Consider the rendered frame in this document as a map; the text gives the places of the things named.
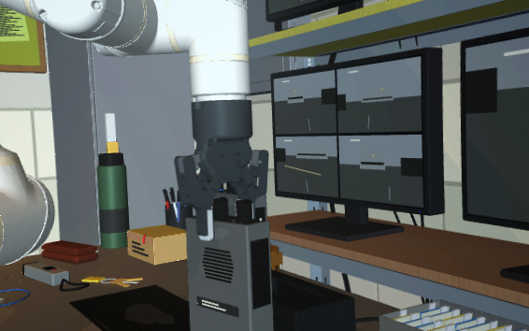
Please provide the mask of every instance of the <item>pen holder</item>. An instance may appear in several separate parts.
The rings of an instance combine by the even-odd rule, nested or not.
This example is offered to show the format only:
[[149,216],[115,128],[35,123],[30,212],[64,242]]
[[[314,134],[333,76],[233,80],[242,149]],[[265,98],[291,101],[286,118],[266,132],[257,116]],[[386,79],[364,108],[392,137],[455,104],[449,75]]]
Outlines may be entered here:
[[180,204],[179,219],[177,220],[177,213],[175,212],[175,204],[170,204],[166,210],[166,225],[177,227],[179,229],[187,229],[187,217],[193,216],[193,207]]

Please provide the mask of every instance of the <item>security camera footage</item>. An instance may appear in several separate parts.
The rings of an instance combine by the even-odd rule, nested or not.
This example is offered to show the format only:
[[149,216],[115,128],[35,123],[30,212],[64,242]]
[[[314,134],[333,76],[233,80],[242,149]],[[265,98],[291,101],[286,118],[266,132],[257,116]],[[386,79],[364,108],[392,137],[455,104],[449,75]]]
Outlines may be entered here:
[[423,208],[421,59],[274,79],[278,192]]
[[529,223],[529,36],[465,54],[466,212]]

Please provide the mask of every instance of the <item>desk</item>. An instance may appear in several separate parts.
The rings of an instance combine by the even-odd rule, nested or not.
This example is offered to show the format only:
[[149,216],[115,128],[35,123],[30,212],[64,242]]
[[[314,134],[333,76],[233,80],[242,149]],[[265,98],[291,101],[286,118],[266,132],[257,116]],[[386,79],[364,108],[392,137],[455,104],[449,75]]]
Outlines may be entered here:
[[[70,280],[72,282],[80,282],[80,280],[88,276],[111,278],[143,277],[144,280],[127,289],[118,285],[91,284],[88,288],[80,291],[60,292],[58,286],[51,287],[21,275],[21,266],[34,261],[46,262],[52,266],[70,271]],[[8,277],[7,281],[3,281],[4,278],[13,273],[19,275]],[[189,300],[187,261],[153,266],[127,255],[126,248],[117,250],[99,248],[98,260],[81,265],[53,261],[42,258],[41,255],[28,256],[13,265],[0,266],[0,290],[21,288],[31,292],[31,296],[21,303],[0,308],[0,331],[99,331],[100,329],[96,325],[80,314],[69,302],[150,285],[161,286],[172,294]],[[21,299],[24,295],[24,292],[12,292],[0,294],[0,297],[5,298],[4,303],[9,303]],[[396,311],[395,307],[380,304],[374,300],[358,295],[346,295],[355,298],[355,316],[357,318],[379,316]],[[379,323],[359,323],[357,324],[357,331],[379,331]]]
[[269,217],[271,244],[326,274],[332,269],[529,324],[529,284],[500,276],[505,267],[529,265],[529,245],[406,224],[403,233],[353,242],[285,229],[332,215],[315,210]]

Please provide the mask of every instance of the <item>ventilation grille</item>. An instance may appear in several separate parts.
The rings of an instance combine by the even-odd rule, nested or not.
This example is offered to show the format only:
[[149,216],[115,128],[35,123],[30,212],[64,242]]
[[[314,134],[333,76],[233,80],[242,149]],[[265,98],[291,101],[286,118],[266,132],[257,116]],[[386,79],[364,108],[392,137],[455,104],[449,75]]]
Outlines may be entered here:
[[206,247],[203,251],[203,271],[206,278],[232,283],[234,273],[232,254],[228,251]]

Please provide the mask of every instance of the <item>monitor screen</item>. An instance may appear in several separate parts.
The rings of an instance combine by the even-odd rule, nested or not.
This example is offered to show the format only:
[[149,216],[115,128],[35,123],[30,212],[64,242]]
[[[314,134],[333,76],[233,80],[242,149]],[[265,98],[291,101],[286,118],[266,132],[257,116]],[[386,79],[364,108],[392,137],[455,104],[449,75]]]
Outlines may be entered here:
[[462,57],[464,219],[529,230],[529,29]]
[[442,213],[441,59],[413,50],[274,74],[276,195]]

